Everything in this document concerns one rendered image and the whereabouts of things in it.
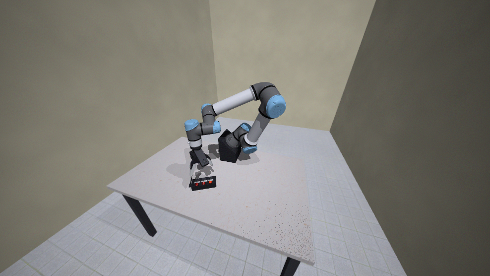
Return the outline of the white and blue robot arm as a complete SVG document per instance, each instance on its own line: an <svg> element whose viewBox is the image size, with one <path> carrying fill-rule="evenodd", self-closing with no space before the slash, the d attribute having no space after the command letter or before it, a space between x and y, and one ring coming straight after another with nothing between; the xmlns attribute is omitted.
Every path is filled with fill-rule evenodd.
<svg viewBox="0 0 490 276"><path fill-rule="evenodd" d="M201 136L220 133L220 122L215 120L215 116L252 100L261 101L258 108L259 114L252 127L247 123L242 123L232 133L227 134L225 140L232 148L238 148L241 145L246 154L257 151L258 139L270 120L278 118L286 109L283 96L276 86L269 82L251 85L249 89L215 104L203 104L201 107L203 123L199 123L196 119L187 120L184 123L189 146L199 147L202 145Z"/></svg>

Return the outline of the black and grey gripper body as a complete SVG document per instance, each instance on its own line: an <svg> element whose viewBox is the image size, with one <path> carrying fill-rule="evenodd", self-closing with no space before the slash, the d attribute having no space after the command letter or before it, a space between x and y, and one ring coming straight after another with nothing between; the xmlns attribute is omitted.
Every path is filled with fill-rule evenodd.
<svg viewBox="0 0 490 276"><path fill-rule="evenodd" d="M198 159L196 158L196 156L195 156L195 154L194 154L194 150L196 150L196 149L200 149L201 147L202 147L202 145L201 145L201 146L199 146L199 147L191 147L191 146L190 146L190 148L192 149L192 151L190 151L190 152L189 152L189 153L190 153L190 157L191 157L191 159L192 159L192 160L193 160L193 159L195 159L195 162L196 162L196 163L199 163L199 161L198 161Z"/></svg>

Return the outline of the black power strip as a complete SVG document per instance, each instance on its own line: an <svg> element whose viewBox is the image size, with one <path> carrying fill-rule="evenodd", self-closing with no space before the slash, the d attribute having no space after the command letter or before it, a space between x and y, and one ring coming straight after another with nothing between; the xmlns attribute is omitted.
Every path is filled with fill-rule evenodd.
<svg viewBox="0 0 490 276"><path fill-rule="evenodd" d="M191 184L192 183L192 184ZM216 187L216 176L193 179L191 177L189 187L192 191Z"/></svg>

